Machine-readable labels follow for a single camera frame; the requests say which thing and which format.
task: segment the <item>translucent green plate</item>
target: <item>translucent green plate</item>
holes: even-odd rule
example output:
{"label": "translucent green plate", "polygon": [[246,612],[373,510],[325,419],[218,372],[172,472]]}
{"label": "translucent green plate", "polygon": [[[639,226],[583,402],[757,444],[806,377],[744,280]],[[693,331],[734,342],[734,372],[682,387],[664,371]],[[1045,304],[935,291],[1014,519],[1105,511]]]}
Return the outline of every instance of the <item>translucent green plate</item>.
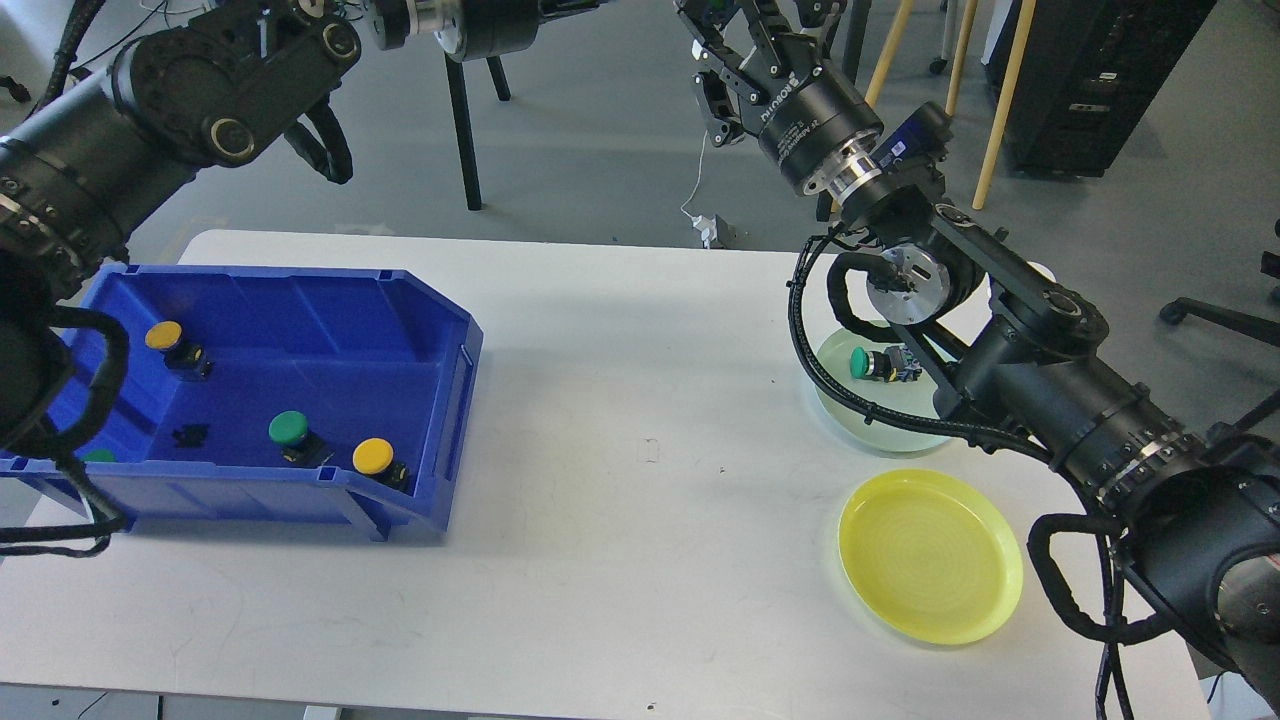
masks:
{"label": "translucent green plate", "polygon": [[[925,418],[938,416],[933,410],[933,391],[938,389],[938,386],[928,374],[910,383],[855,380],[852,373],[849,370],[849,357],[852,355],[855,347],[883,351],[887,345],[883,342],[870,342],[846,329],[838,329],[818,348],[818,363],[836,378],[836,382],[872,402],[913,415],[924,415]],[[822,406],[827,409],[827,413],[837,423],[855,438],[877,450],[918,452],[937,447],[950,439],[941,436],[900,430],[884,423],[872,423],[868,425],[861,415],[827,397],[827,393],[818,388],[814,388],[814,392],[818,393]]]}

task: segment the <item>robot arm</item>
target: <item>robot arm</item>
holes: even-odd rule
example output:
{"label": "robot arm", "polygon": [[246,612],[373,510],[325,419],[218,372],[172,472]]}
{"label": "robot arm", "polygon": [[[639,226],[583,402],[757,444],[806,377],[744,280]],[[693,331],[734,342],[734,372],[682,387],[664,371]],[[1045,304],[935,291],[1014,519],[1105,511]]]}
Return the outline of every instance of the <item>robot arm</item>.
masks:
{"label": "robot arm", "polygon": [[[529,22],[506,23],[486,3],[381,5],[404,8],[399,41],[433,31],[461,59],[516,49],[540,22],[595,6],[513,1]],[[771,0],[677,0],[676,10],[700,49],[694,83],[714,143],[756,137],[795,192],[828,192],[841,205],[838,227],[867,228],[876,240],[869,251],[836,258],[828,277],[833,309],[854,332],[872,332],[844,293],[845,273],[865,272],[890,332],[937,380],[941,419],[876,406],[824,375],[799,316],[815,259],[806,252],[791,286],[792,336],[819,388],[869,420],[1047,462],[1087,510],[1041,519],[1029,541],[1064,621],[1108,646],[1174,628],[1242,670],[1280,708],[1280,452],[1247,436],[1206,448],[1146,388],[1098,360],[1107,327],[1097,309],[1046,281],[1000,233],[946,201],[934,164],[945,152],[947,118],[936,106],[923,106],[877,147],[883,124],[827,61],[842,1],[801,8],[801,24],[817,36],[792,32]],[[754,41],[745,56],[722,36],[739,10]],[[458,33],[477,42],[458,45]],[[114,320],[56,301],[104,258],[124,259],[129,233],[201,168],[248,163],[283,135],[330,179],[349,177],[325,99],[358,56],[356,33],[321,3],[232,0],[187,28],[129,45],[108,70],[0,140],[0,447],[54,457],[73,482],[82,478],[70,454],[105,421],[124,378],[128,338]],[[303,114],[320,140],[297,124]],[[820,251],[833,236],[819,240]],[[937,320],[983,275],[991,278],[993,316],[970,347]],[[106,338],[84,416],[63,429],[44,418],[70,372],[50,327],[91,327]],[[77,487],[93,523],[78,536],[36,532],[22,539],[101,537],[119,527],[108,498],[87,480]],[[1082,614],[1050,555],[1050,539],[1062,532],[1102,538],[1157,616],[1133,624],[1108,616],[1103,625]]]}
{"label": "robot arm", "polygon": [[[349,178],[328,94],[358,58],[355,29],[321,3],[233,1],[128,45],[110,68],[0,138],[0,447],[55,460],[95,520],[9,529],[0,542],[100,538],[90,551],[0,548],[5,555],[93,553],[123,527],[73,451],[106,421],[128,336],[106,315],[56,302],[105,258],[127,260],[129,234],[201,168],[243,165],[283,135],[326,178]],[[303,114],[319,140],[297,122]],[[106,346],[84,413],[67,428],[45,416],[72,372],[55,327],[91,328]]]}
{"label": "robot arm", "polygon": [[[819,4],[801,13],[803,22],[829,33],[842,5]],[[1064,623],[1108,647],[1175,629],[1224,667],[1240,670],[1280,708],[1280,450],[1248,436],[1206,447],[1152,404],[1146,387],[1102,363],[1097,347],[1108,328],[1097,307],[1042,277],[1004,245],[1002,233],[992,236],[946,200],[933,165],[945,154],[948,118],[936,108],[922,108],[876,149],[883,124],[829,67],[824,35],[791,32],[776,3],[676,6],[703,49],[705,69],[694,82],[716,145],[758,137],[795,192],[829,192],[841,205],[838,227],[869,231],[869,247],[832,264],[833,310],[850,331],[901,341],[914,352],[938,384],[941,420],[876,406],[822,370],[799,315],[815,259],[805,252],[791,283],[792,337],[819,388],[868,421],[1044,461],[1085,507],[1085,515],[1042,518],[1028,541]],[[754,42],[745,59],[721,35],[737,9]],[[820,238],[819,250],[833,234]],[[851,269],[867,273],[890,332],[854,316],[845,279]],[[938,320],[983,275],[992,319],[970,347]],[[1128,623],[1116,614],[1100,624],[1083,614],[1050,553],[1051,538],[1065,532],[1096,536],[1111,553],[1108,564],[1156,615]]]}

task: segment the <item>blue plastic bin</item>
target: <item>blue plastic bin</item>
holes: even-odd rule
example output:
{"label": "blue plastic bin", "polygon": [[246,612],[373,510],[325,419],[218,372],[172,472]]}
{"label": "blue plastic bin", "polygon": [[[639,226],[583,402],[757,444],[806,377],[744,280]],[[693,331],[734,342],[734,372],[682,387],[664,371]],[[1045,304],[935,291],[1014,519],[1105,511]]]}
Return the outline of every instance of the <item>blue plastic bin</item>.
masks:
{"label": "blue plastic bin", "polygon": [[[114,265],[84,305],[129,332],[129,373],[102,432],[81,452],[92,480],[129,515],[202,520],[351,524],[384,541],[421,519],[443,533],[462,455],[483,333],[468,313],[403,270]],[[182,382],[142,338],[160,320],[214,361],[206,382]],[[79,415],[101,338],[64,338],[76,377],[50,407],[64,427]],[[329,465],[289,465],[268,436],[278,413],[301,410],[334,451]],[[198,447],[174,432],[207,425]],[[369,437],[408,465],[404,492],[356,473]],[[83,512],[47,460],[0,455],[17,477]]]}

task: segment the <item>white table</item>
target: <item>white table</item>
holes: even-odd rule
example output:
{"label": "white table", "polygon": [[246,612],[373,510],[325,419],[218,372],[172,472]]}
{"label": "white table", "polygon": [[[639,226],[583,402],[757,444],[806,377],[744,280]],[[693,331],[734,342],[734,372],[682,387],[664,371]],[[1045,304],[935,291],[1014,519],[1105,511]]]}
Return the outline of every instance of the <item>white table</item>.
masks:
{"label": "white table", "polygon": [[[1092,717],[1100,647],[1029,565],[1009,624],[961,648],[852,594],[836,520],[881,471],[956,475],[1020,537],[1075,501],[1007,452],[904,461],[846,439],[792,356],[794,256],[212,231],[183,263],[404,268],[475,314],[447,541],[188,524],[12,560],[0,682],[593,719]],[[810,295],[820,341],[835,323]],[[1092,544],[1055,550],[1096,587]],[[1207,717],[1176,637],[1124,660],[1139,717]]]}

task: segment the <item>white cable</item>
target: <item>white cable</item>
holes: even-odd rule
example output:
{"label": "white cable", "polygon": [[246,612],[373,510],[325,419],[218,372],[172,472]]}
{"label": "white cable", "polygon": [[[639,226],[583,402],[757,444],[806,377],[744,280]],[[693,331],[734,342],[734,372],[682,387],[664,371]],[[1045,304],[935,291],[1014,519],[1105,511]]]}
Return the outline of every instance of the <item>white cable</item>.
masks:
{"label": "white cable", "polygon": [[694,196],[698,195],[698,186],[703,184],[703,158],[707,156],[707,138],[710,135],[710,132],[703,133],[703,149],[698,152],[698,179],[694,181],[694,190],[689,191],[689,199],[680,205],[680,211],[689,218],[689,222],[694,222],[694,217],[685,208],[689,208],[689,204],[694,201]]}

